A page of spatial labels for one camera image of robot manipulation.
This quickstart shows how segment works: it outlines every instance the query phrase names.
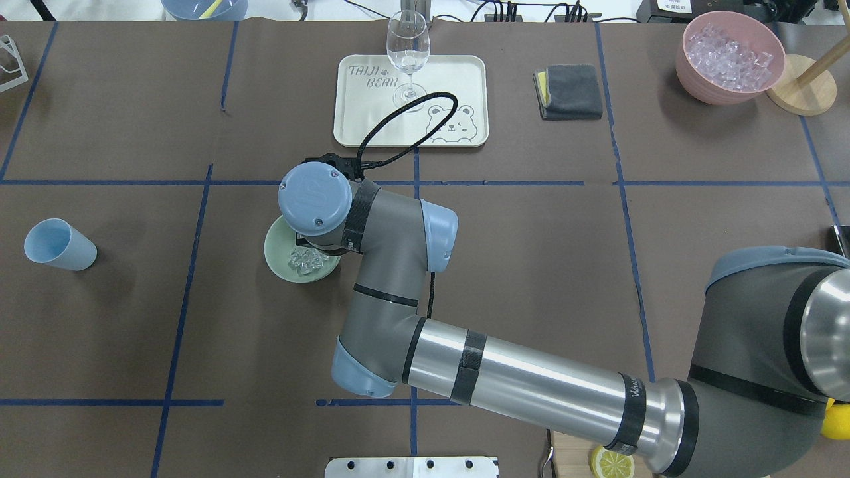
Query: wine glass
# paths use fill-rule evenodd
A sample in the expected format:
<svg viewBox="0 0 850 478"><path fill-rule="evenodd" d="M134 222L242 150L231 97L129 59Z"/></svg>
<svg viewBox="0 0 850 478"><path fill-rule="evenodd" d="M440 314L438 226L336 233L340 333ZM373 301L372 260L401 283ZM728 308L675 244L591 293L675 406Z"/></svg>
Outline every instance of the wine glass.
<svg viewBox="0 0 850 478"><path fill-rule="evenodd" d="M393 93L393 102L397 108L425 94L425 88L413 82L413 73L425 66L430 53L428 23L422 14L416 10L401 10L389 19L387 56L396 68L408 76L408 82Z"/></svg>

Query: wooden base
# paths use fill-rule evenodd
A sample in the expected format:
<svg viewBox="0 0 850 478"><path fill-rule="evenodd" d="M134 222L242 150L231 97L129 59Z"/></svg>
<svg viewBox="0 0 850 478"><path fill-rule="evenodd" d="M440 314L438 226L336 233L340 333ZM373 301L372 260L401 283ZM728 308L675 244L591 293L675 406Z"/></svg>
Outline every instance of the wooden base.
<svg viewBox="0 0 850 478"><path fill-rule="evenodd" d="M797 78L814 64L814 60L799 54L785 57L785 72L776 86L768 90L774 103L797 115L819 115L836 101L836 80L824 71L811 83L800 86Z"/></svg>

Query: yellow stick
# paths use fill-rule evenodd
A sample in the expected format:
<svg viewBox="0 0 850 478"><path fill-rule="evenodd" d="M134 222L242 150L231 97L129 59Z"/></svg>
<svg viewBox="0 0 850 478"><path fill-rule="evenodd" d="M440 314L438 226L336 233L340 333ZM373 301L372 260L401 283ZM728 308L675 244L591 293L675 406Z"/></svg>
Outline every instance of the yellow stick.
<svg viewBox="0 0 850 478"><path fill-rule="evenodd" d="M199 16L198 18L199 19L205 19L205 18L210 18L211 16L213 16L213 12L215 12L215 9L217 9L218 6L221 5L221 1L222 0L215 0L215 2L212 2L212 5L210 5L210 8L204 10L204 13L202 13L201 16Z"/></svg>

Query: green bowl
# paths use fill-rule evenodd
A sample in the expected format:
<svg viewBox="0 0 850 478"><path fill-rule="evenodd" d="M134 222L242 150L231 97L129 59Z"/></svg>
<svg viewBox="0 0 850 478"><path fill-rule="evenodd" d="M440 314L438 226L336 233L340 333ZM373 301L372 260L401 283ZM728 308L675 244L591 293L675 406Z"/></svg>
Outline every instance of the green bowl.
<svg viewBox="0 0 850 478"><path fill-rule="evenodd" d="M269 227L269 232L266 233L265 243L263 244L263 255L266 258L266 264L269 265L269 269L276 276L284 281L306 284L327 277L328 274L337 268L337 264L339 264L339 256L331 256L331 259L325 262L324 267L314 270L306 276L302 276L289 265L289 255L294 248L295 231L289 227L283 216L280 216Z"/></svg>

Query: blue bowl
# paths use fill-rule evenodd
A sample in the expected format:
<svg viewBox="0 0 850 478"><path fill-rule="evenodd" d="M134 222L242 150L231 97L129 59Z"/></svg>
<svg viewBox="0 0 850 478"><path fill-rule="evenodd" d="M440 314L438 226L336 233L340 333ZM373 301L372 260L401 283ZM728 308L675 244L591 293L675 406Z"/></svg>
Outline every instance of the blue bowl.
<svg viewBox="0 0 850 478"><path fill-rule="evenodd" d="M177 20L200 20L198 17L213 0L162 0L162 6ZM245 19L248 0L223 0L215 13L205 20L239 21Z"/></svg>

